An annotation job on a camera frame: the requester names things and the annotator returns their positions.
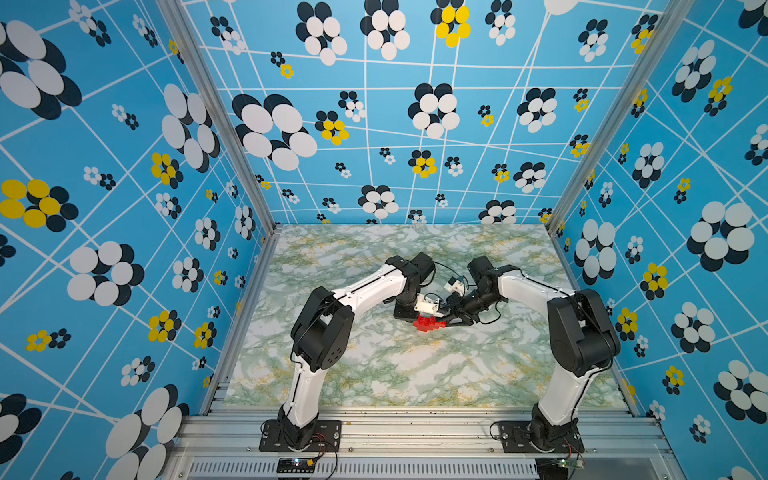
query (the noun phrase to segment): black and white circle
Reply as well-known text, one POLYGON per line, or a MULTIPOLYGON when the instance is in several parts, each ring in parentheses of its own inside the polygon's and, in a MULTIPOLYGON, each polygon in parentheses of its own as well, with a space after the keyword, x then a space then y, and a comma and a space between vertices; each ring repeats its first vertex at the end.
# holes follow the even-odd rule
POLYGON ((598 277, 608 279, 614 274, 617 259, 613 248, 615 238, 616 229, 612 223, 604 222, 598 226, 593 219, 584 222, 581 239, 574 249, 574 262, 582 269, 581 278, 587 285, 594 285, 598 277), (596 254, 592 254, 593 247, 596 247, 596 254))
POLYGON ((282 95, 272 94, 263 105, 247 94, 232 99, 232 108, 243 121, 235 127, 240 144, 254 157, 269 158, 281 170, 295 170, 299 157, 312 157, 317 142, 303 126, 301 113, 282 95), (275 126, 282 140, 265 136, 275 126))

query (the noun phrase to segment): vent grille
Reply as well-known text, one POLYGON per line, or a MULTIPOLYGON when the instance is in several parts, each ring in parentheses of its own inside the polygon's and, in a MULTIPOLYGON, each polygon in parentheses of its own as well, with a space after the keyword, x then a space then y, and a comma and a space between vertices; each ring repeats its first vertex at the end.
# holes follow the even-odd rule
MULTIPOLYGON (((325 458, 315 475, 323 478, 333 470, 334 459, 325 458)), ((198 458, 190 470, 192 478, 276 477, 276 460, 198 458)), ((536 461, 526 458, 484 460, 479 458, 340 458, 334 480, 375 480, 389 478, 440 478, 473 480, 538 478, 536 461)))

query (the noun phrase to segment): yellow circle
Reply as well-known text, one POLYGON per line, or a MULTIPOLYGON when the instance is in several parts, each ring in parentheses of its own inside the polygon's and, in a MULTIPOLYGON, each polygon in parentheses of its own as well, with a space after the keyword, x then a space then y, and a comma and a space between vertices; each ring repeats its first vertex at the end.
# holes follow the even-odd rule
POLYGON ((2 193, 13 200, 21 200, 27 195, 27 187, 18 180, 6 180, 2 183, 2 193))
POLYGON ((24 223, 32 228, 40 228, 45 225, 45 214, 40 210, 32 209, 24 212, 24 223))
POLYGON ((459 36, 458 33, 451 32, 448 37, 445 38, 445 44, 448 45, 450 48, 454 48, 456 45, 458 45, 459 36))
POLYGON ((40 210, 46 215, 55 215, 61 210, 61 205, 50 197, 40 200, 40 210))
POLYGON ((467 20, 469 20, 469 7, 467 5, 462 5, 456 10, 456 22, 464 23, 467 20))
POLYGON ((462 23, 458 26, 458 36, 461 38, 467 38, 472 33, 472 27, 469 23, 462 23))
POLYGON ((445 23, 453 22, 454 18, 456 18, 456 10, 451 5, 448 5, 442 10, 442 20, 445 23))
POLYGON ((435 28, 435 35, 437 35, 437 38, 445 38, 448 36, 449 29, 448 24, 441 23, 435 28))
POLYGON ((0 202, 0 214, 5 218, 17 219, 24 215, 24 205, 18 200, 7 199, 0 202))
POLYGON ((43 180, 30 180, 27 184, 27 190, 30 194, 32 194, 33 197, 37 198, 47 197, 48 194, 51 193, 51 189, 48 188, 48 184, 46 184, 43 180))

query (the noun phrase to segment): cable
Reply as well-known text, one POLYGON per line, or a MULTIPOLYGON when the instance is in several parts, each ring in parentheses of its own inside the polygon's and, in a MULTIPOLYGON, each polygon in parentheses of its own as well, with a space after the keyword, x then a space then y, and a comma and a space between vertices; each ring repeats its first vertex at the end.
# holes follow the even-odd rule
POLYGON ((429 279, 429 282, 428 282, 428 283, 426 283, 425 285, 419 285, 419 286, 420 286, 421 288, 423 288, 423 287, 425 287, 425 286, 429 286, 429 285, 431 285, 431 284, 432 284, 432 281, 435 279, 435 273, 437 273, 437 269, 436 269, 436 268, 433 268, 433 269, 432 269, 432 278, 430 278, 430 279, 429 279))
MULTIPOLYGON (((435 264, 435 265, 439 265, 439 266, 444 266, 444 267, 445 267, 445 268, 447 268, 448 270, 451 270, 451 272, 452 272, 454 275, 456 275, 456 278, 458 278, 458 279, 462 279, 462 278, 463 278, 464 280, 467 280, 467 277, 466 277, 466 276, 463 276, 463 275, 459 275, 458 273, 456 273, 456 270, 452 269, 452 268, 451 268, 450 266, 448 266, 448 265, 443 265, 443 264, 442 264, 442 263, 440 263, 440 262, 434 262, 434 264, 435 264)), ((469 281, 468 281, 467 283, 465 283, 465 285, 466 285, 466 288, 467 288, 467 290, 469 290, 469 281)))
MULTIPOLYGON (((497 437, 497 436, 494 436, 494 435, 493 435, 493 426, 494 426, 494 425, 497 425, 497 424, 499 424, 499 423, 501 423, 501 422, 502 422, 502 420, 497 420, 496 422, 493 422, 493 423, 491 424, 491 426, 489 426, 489 427, 488 427, 488 434, 491 436, 491 438, 492 438, 492 439, 494 439, 494 440, 495 440, 495 441, 497 441, 497 442, 501 442, 501 441, 502 441, 502 437, 500 437, 500 436, 499 436, 499 437, 497 437)), ((502 432, 502 428, 501 428, 501 427, 499 427, 499 428, 498 428, 498 432, 499 432, 499 433, 501 433, 501 432, 502 432)))
POLYGON ((490 325, 493 322, 498 321, 498 319, 500 319, 502 317, 502 313, 498 311, 498 302, 493 304, 493 308, 494 308, 494 310, 496 310, 496 313, 498 313, 498 316, 496 318, 494 318, 493 320, 491 320, 490 322, 480 321, 480 323, 482 323, 483 325, 490 325))

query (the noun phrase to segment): black wire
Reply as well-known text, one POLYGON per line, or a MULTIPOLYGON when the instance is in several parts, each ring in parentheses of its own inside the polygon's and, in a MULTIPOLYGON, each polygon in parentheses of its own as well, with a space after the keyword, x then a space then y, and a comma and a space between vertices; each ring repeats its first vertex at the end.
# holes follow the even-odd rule
POLYGON ((310 443, 324 443, 324 444, 326 444, 326 448, 331 447, 332 452, 333 452, 333 454, 336 457, 336 464, 333 466, 333 470, 331 471, 330 475, 325 477, 325 480, 328 480, 329 478, 333 477, 333 474, 336 473, 336 470, 339 467, 339 450, 336 449, 333 445, 331 445, 330 442, 328 442, 327 440, 325 442, 320 440, 318 442, 310 442, 310 443))
POLYGON ((433 268, 433 269, 432 269, 432 278, 430 278, 430 279, 429 279, 429 283, 427 283, 427 284, 425 284, 425 285, 419 285, 419 286, 420 286, 421 288, 423 288, 423 287, 425 287, 425 286, 429 286, 429 285, 431 285, 431 284, 432 284, 432 281, 435 279, 435 273, 437 273, 437 269, 436 269, 436 268, 433 268))
MULTIPOLYGON (((493 435, 493 426, 497 425, 497 424, 499 424, 501 422, 502 422, 501 420, 497 420, 496 422, 493 422, 491 424, 491 426, 488 427, 488 434, 491 436, 492 439, 496 440, 497 442, 501 442, 502 441, 502 437, 497 437, 497 436, 493 435)), ((498 432, 499 433, 502 432, 502 428, 501 427, 498 428, 498 432)))
POLYGON ((493 320, 491 320, 490 322, 483 322, 481 320, 480 323, 482 323, 483 325, 490 325, 490 324, 492 324, 493 322, 496 322, 498 319, 500 319, 502 317, 502 313, 498 311, 498 302, 493 304, 493 308, 494 308, 494 310, 496 310, 496 313, 498 313, 498 316, 496 318, 494 318, 493 320))

